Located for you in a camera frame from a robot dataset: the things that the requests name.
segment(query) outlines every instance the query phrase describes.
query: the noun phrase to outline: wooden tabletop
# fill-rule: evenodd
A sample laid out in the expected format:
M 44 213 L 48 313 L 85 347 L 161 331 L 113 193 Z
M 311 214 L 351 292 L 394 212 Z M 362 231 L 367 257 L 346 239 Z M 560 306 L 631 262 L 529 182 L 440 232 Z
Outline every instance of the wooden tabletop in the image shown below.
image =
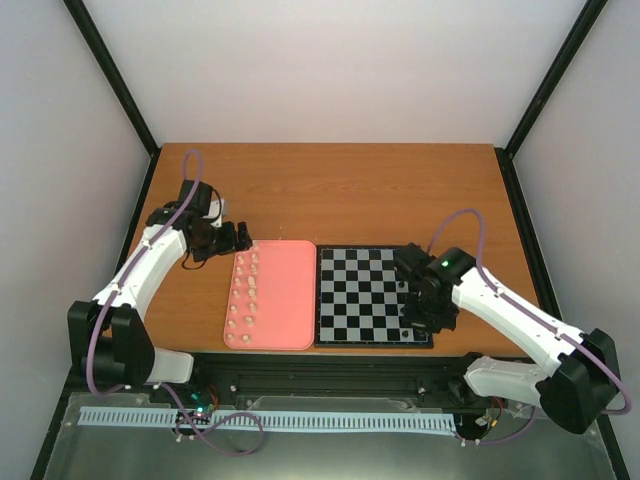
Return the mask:
M 254 239 L 304 239 L 315 244 L 426 246 L 450 213 L 465 207 L 487 221 L 484 264 L 511 289 L 535 302 L 531 277 L 490 145 L 443 144 L 165 144 L 138 223 L 175 200 L 189 148 L 204 157 L 203 181 L 229 202 L 228 220 L 246 221 Z M 196 171 L 192 159 L 189 178 Z M 460 217 L 434 249 L 475 254 L 475 217 Z M 145 318 L 155 346 L 230 351 L 223 328 L 233 256 L 214 257 L 201 270 L 176 264 Z M 435 336 L 435 348 L 317 348 L 305 353 L 393 355 L 521 355 L 500 333 L 468 312 L 455 331 Z

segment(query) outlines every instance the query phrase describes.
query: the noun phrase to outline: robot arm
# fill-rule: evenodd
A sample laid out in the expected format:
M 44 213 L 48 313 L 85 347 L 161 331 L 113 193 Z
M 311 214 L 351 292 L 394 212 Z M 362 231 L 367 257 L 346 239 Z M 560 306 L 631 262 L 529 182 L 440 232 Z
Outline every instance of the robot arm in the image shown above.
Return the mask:
M 583 433 L 618 393 L 598 368 L 560 335 L 567 336 L 595 354 L 618 377 L 613 340 L 600 330 L 586 335 L 544 313 L 500 283 L 491 273 L 476 267 L 471 255 L 452 248 L 435 258 L 417 245 L 396 252 L 398 276 L 409 284 L 403 326 L 438 333 L 455 329 L 459 309 L 472 312 L 505 335 L 535 362 L 505 362 L 482 356 L 467 368 L 464 380 L 478 396 L 497 396 L 540 406 L 564 429 Z M 486 280 L 495 288 L 490 288 Z M 520 307 L 505 301 L 515 300 Z M 535 312 L 556 333 L 531 320 L 524 310 Z
M 75 302 L 70 308 L 67 321 L 72 362 L 80 372 L 86 368 L 89 339 L 99 312 L 116 291 L 100 332 L 111 328 L 111 336 L 98 338 L 94 375 L 132 386 L 189 380 L 193 357 L 155 348 L 147 335 L 143 322 L 151 299 L 171 267 L 185 253 L 193 255 L 194 261 L 203 262 L 212 256 L 251 246 L 246 224 L 240 222 L 236 232 L 232 222 L 223 222 L 226 203 L 219 197 L 212 202 L 215 190 L 204 183 L 197 186 L 188 207 L 171 227 L 155 238 L 192 186 L 192 181 L 185 180 L 179 199 L 149 216 L 139 244 L 111 282 L 91 302 Z

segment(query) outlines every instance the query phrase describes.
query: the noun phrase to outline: purple cable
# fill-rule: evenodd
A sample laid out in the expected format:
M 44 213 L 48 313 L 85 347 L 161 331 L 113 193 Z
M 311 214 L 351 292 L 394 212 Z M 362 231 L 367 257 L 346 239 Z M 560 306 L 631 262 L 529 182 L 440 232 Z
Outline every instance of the purple cable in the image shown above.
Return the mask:
M 442 222 L 442 225 L 440 225 L 440 227 L 438 227 L 438 230 L 436 230 L 436 233 L 433 235 L 433 238 L 431 239 L 431 242 L 429 242 L 429 246 L 427 247 L 427 254 L 429 254 L 431 252 L 431 249 L 433 248 L 433 245 L 435 244 L 436 240 L 438 239 L 438 237 L 440 236 L 440 234 L 442 233 L 444 228 L 454 218 L 459 217 L 460 215 L 463 215 L 465 213 L 472 213 L 473 215 L 475 215 L 478 218 L 478 222 L 480 223 L 480 233 L 478 234 L 478 247 L 477 247 L 477 252 L 476 252 L 476 266 L 478 268 L 478 273 L 479 273 L 480 277 L 482 278 L 482 280 L 484 280 L 484 282 L 487 284 L 487 286 L 490 287 L 491 290 L 493 290 L 493 292 L 496 295 L 498 295 L 500 298 L 502 298 L 504 301 L 506 301 L 509 305 L 514 307 L 516 310 L 524 313 L 527 317 L 532 319 L 538 325 L 546 328 L 547 330 L 549 330 L 554 335 L 557 335 L 558 329 L 556 327 L 554 327 L 553 325 L 548 324 L 544 319 L 542 319 L 541 317 L 536 315 L 534 312 L 529 311 L 529 309 L 527 309 L 524 305 L 521 305 L 520 303 L 518 303 L 516 300 L 511 298 L 509 295 L 506 295 L 505 293 L 498 293 L 498 288 L 499 287 L 494 285 L 493 282 L 489 279 L 489 277 L 487 277 L 487 274 L 484 272 L 484 268 L 482 266 L 482 253 L 484 251 L 484 239 L 485 239 L 485 232 L 486 232 L 485 223 L 484 223 L 484 216 L 482 215 L 482 213 L 480 213 L 475 208 L 464 208 L 462 210 L 458 210 L 457 212 L 449 215 L 445 219 L 445 221 Z M 569 336 L 567 336 L 565 334 L 560 334 L 559 338 L 561 338 L 565 342 L 569 343 L 572 347 L 577 349 L 585 357 L 587 357 L 589 360 L 591 360 L 591 362 L 593 362 L 602 371 L 602 373 L 604 373 L 607 376 L 607 378 L 609 378 L 609 380 L 611 380 L 611 382 L 613 382 L 613 384 L 618 388 L 618 390 L 622 394 L 622 397 L 624 398 L 624 407 L 622 407 L 619 410 L 608 410 L 608 409 L 605 409 L 605 410 L 602 411 L 602 413 L 604 413 L 606 415 L 624 415 L 626 413 L 629 413 L 631 411 L 631 409 L 633 408 L 633 399 L 631 398 L 631 392 L 629 392 L 627 387 L 622 383 L 622 381 L 618 378 L 618 376 L 615 373 L 613 373 L 613 371 L 609 367 L 607 367 L 598 357 L 596 357 L 593 353 L 591 353 L 589 350 L 587 350 L 582 344 L 576 342 L 573 338 L 571 338 L 571 337 L 569 337 Z
M 200 154 L 200 152 L 198 150 L 190 149 L 189 151 L 187 151 L 187 153 L 185 153 L 184 159 L 182 160 L 182 174 L 183 174 L 184 178 L 186 178 L 187 160 L 189 160 L 189 157 L 191 156 L 192 153 L 195 154 L 198 157 L 198 173 L 196 175 L 196 178 L 193 181 L 193 186 L 191 187 L 191 190 L 189 190 L 189 194 L 184 199 L 184 201 L 182 202 L 180 207 L 178 207 L 176 212 L 171 216 L 169 221 L 167 221 L 167 223 L 164 224 L 162 226 L 162 228 L 160 228 L 160 230 L 158 230 L 158 232 L 153 237 L 151 237 L 151 239 L 149 240 L 149 246 L 148 247 L 147 246 L 143 246 L 140 250 L 138 250 L 138 253 L 136 253 L 134 255 L 134 257 L 131 259 L 131 261 L 129 261 L 127 263 L 127 266 L 123 270 L 122 275 L 120 275 L 120 278 L 118 279 L 118 281 L 116 283 L 116 286 L 117 286 L 118 289 L 122 288 L 122 286 L 124 285 L 124 282 L 127 280 L 127 278 L 129 277 L 129 275 L 131 274 L 133 269 L 136 267 L 136 265 L 138 264 L 138 262 L 140 261 L 142 256 L 146 253 L 146 251 L 149 248 L 153 247 L 153 244 L 162 235 L 164 235 L 164 233 L 169 228 L 171 228 L 171 225 L 173 225 L 173 222 L 175 222 L 176 219 L 182 214 L 182 212 L 184 212 L 184 210 L 189 205 L 189 202 L 191 201 L 191 199 L 195 195 L 196 189 L 198 188 L 198 184 L 200 183 L 200 180 L 202 179 L 202 170 L 204 168 L 204 162 L 202 160 L 202 155 Z M 96 319 L 96 324 L 93 327 L 93 331 L 91 332 L 91 340 L 89 341 L 89 350 L 87 352 L 87 367 L 86 367 L 87 385 L 89 386 L 89 391 L 92 394 L 96 395 L 96 396 L 109 395 L 111 393 L 117 392 L 118 390 L 120 390 L 124 386 L 124 385 L 115 385 L 115 386 L 109 388 L 107 391 L 101 392 L 100 390 L 97 389 L 96 384 L 95 384 L 94 379 L 93 379 L 93 362 L 94 362 L 94 359 L 95 359 L 96 345 L 98 344 L 98 338 L 100 338 L 100 333 L 102 331 L 102 324 L 104 323 L 104 320 L 105 320 L 105 318 L 107 316 L 107 312 L 109 311 L 109 307 L 111 307 L 111 305 L 113 304 L 113 301 L 116 299 L 117 295 L 118 295 L 118 291 L 114 290 L 107 297 L 107 300 L 104 302 L 104 305 L 102 306 L 102 308 L 100 309 L 100 312 L 98 313 L 98 318 Z
M 211 425 L 209 428 L 207 428 L 206 430 L 201 432 L 200 429 L 198 429 L 198 427 L 196 427 L 195 424 L 193 423 L 193 420 L 191 419 L 191 416 L 189 415 L 189 412 L 187 412 L 187 409 L 184 408 L 183 403 L 180 401 L 180 397 L 178 397 L 178 394 L 173 390 L 173 388 L 171 388 L 166 383 L 161 383 L 160 386 L 162 388 L 164 388 L 167 392 L 169 392 L 169 395 L 171 395 L 171 397 L 173 398 L 173 401 L 176 402 L 176 405 L 178 405 L 178 410 L 180 410 L 180 412 L 182 413 L 182 415 L 184 417 L 183 421 L 188 423 L 191 426 L 191 428 L 193 429 L 195 434 L 200 438 L 200 440 L 202 440 L 204 443 L 209 445 L 216 452 L 221 453 L 222 455 L 225 455 L 227 457 L 244 457 L 246 455 L 252 454 L 253 452 L 258 450 L 262 446 L 262 443 L 264 442 L 264 427 L 262 426 L 262 422 L 260 421 L 260 419 L 256 415 L 253 415 L 253 414 L 248 413 L 248 412 L 232 413 L 231 415 L 228 415 L 228 416 L 224 417 L 223 419 L 218 420 L 216 423 Z M 258 438 L 258 441 L 249 450 L 243 450 L 243 451 L 240 451 L 240 452 L 234 452 L 234 451 L 230 451 L 230 450 L 223 450 L 222 448 L 218 447 L 215 443 L 210 442 L 209 439 L 205 436 L 205 435 L 211 433 L 212 431 L 214 431 L 220 425 L 224 425 L 225 423 L 229 422 L 230 420 L 232 420 L 234 418 L 239 418 L 239 417 L 246 417 L 246 418 L 249 418 L 250 420 L 252 420 L 256 424 L 256 427 L 258 427 L 258 431 L 260 432 L 260 437 Z

